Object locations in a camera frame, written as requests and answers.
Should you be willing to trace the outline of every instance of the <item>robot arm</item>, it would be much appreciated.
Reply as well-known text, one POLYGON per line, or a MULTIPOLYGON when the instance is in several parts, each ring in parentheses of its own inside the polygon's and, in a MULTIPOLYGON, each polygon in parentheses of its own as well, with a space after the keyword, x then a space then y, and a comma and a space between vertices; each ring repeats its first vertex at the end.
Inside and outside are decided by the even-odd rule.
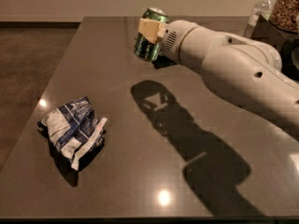
POLYGON ((220 98, 299 136, 299 85, 280 72, 274 48, 188 21, 173 21, 163 32, 164 56, 200 74, 220 98))

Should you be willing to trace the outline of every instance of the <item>green can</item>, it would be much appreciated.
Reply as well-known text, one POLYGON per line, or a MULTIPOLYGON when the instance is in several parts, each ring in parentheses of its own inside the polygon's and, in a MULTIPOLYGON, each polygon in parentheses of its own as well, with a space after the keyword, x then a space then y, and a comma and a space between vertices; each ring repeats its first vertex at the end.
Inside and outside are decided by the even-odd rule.
MULTIPOLYGON (((168 23, 168 15, 156 7, 149 7, 142 18, 168 23)), ((159 55, 160 49, 161 45, 159 43, 152 44, 142 34, 138 33, 135 43, 135 55, 137 57, 148 62, 155 61, 159 55)))

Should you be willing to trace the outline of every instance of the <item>table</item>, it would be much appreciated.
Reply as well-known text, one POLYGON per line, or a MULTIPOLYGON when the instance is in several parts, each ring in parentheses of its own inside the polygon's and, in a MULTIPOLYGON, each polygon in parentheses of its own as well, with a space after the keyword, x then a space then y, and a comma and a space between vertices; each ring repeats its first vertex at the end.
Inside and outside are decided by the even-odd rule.
MULTIPOLYGON (((244 18, 182 19, 246 28, 244 18)), ((186 67, 136 58, 137 25, 89 17, 79 26, 0 174, 0 218, 298 217, 298 141, 186 67), (77 174, 55 164, 36 123, 82 96, 108 122, 105 146, 77 174)))

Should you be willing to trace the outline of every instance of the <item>concrete floor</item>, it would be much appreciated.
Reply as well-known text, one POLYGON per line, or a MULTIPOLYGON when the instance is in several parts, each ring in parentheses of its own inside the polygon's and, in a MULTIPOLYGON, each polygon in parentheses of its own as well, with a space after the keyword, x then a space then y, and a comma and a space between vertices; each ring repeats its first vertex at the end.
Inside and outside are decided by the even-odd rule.
POLYGON ((77 28, 0 28, 0 171, 77 28))

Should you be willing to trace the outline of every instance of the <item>blue and white wrapper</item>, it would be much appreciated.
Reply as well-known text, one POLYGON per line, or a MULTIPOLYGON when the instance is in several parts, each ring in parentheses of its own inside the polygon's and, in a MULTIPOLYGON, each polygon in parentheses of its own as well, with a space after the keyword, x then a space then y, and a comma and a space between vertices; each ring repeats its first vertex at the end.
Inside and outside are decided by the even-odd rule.
POLYGON ((79 160, 104 144, 106 118, 96 119, 87 97, 53 109, 37 124, 48 130, 57 151, 78 170, 79 160))

